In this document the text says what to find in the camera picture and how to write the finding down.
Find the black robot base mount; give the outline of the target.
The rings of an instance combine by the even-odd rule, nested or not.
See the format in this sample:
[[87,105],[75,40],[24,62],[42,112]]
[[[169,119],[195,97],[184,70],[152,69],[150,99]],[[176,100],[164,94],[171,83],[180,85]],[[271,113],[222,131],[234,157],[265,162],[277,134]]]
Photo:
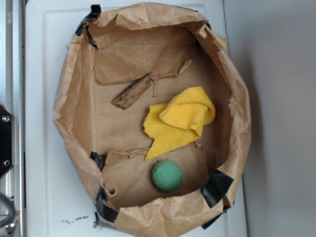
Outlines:
[[0,105],[0,178],[2,179],[13,166],[13,127],[12,115]]

